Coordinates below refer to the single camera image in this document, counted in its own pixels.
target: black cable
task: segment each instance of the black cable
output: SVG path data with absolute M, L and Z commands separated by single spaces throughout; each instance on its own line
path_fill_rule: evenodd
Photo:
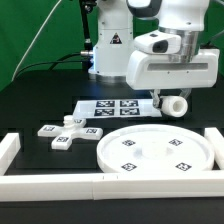
M 31 68 L 31 67 L 35 67 L 35 66 L 39 66 L 39 65 L 49 65 L 49 64 L 54 64 L 54 63 L 57 63 L 57 64 L 62 64 L 62 63 L 75 63 L 75 62 L 86 62 L 85 60 L 76 60 L 76 61 L 49 61 L 49 62 L 40 62 L 40 63 L 35 63 L 35 64 L 31 64 L 31 65 L 28 65 L 24 68 L 22 68 L 21 70 L 19 70 L 16 75 L 15 75 L 15 79 L 23 72 L 25 71 L 26 69 L 28 68 Z
M 84 47 L 85 47 L 85 50 L 89 51 L 89 50 L 93 49 L 93 45 L 90 40 L 89 23 L 88 23 L 86 10 L 85 10 L 85 5 L 83 4 L 83 0 L 79 0 L 79 6 L 80 6 L 80 10 L 81 10 L 83 33 L 84 33 L 84 38 L 85 38 Z
M 62 58 L 59 58 L 55 63 L 53 63 L 53 65 L 51 65 L 49 70 L 53 70 L 58 65 L 58 61 L 64 61 L 66 59 L 69 59 L 69 58 L 72 58 L 75 56 L 80 56 L 80 53 L 67 54 L 67 55 L 63 56 Z
M 212 36 L 210 38 L 210 40 L 205 43 L 202 44 L 200 47 L 201 49 L 210 49 L 210 48 L 217 48 L 215 45 L 212 44 L 212 42 L 218 38 L 220 38 L 221 36 L 224 36 L 224 30 L 222 30 L 221 32 L 217 33 L 216 35 Z

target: white plastic block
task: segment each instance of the white plastic block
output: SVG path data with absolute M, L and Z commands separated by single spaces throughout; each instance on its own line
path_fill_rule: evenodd
M 217 128 L 205 128 L 204 137 L 215 150 L 215 161 L 221 170 L 224 170 L 224 138 Z
M 20 149 L 18 133 L 7 134 L 0 143 L 0 175 L 4 175 Z
M 83 128 L 85 125 L 86 119 L 74 119 L 72 115 L 68 115 L 64 117 L 63 127 L 44 125 L 38 131 L 38 136 L 56 137 L 51 147 L 61 150 L 67 150 L 75 138 L 99 140 L 102 137 L 103 130 L 101 128 Z
M 223 196 L 224 171 L 0 177 L 0 202 Z

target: black table surface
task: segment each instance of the black table surface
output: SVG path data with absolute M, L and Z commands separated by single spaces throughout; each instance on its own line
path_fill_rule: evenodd
M 205 127 L 217 127 L 223 133 L 223 95 L 224 80 L 219 76 L 213 88 L 193 89 L 182 118 L 88 119 L 86 126 L 102 128 L 104 136 L 138 124 L 174 125 L 202 135 Z M 5 175 L 101 172 L 96 161 L 98 141 L 75 139 L 68 151 L 52 150 L 53 138 L 38 137 L 37 131 L 45 124 L 62 126 L 78 100 L 142 98 L 150 98 L 149 92 L 90 81 L 81 70 L 23 73 L 0 93 L 0 140 L 18 132 L 22 145 Z M 223 211 L 223 197 L 4 202 L 0 223 L 223 223 Z

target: white cylinder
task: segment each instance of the white cylinder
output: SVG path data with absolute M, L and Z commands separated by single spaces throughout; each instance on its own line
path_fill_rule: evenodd
M 187 101 L 180 96 L 163 97 L 162 112 L 173 117 L 182 117 L 188 109 Z
M 163 0 L 159 11 L 159 26 L 189 31 L 204 30 L 204 16 L 209 0 Z
M 142 155 L 148 159 L 161 159 L 167 155 L 167 142 L 161 139 L 148 141 L 142 146 Z

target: white plastic frame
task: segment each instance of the white plastic frame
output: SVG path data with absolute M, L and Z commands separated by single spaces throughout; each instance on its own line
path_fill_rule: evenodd
M 213 196 L 224 196 L 224 171 L 201 171 L 185 175 L 61 174 L 0 177 L 1 202 Z

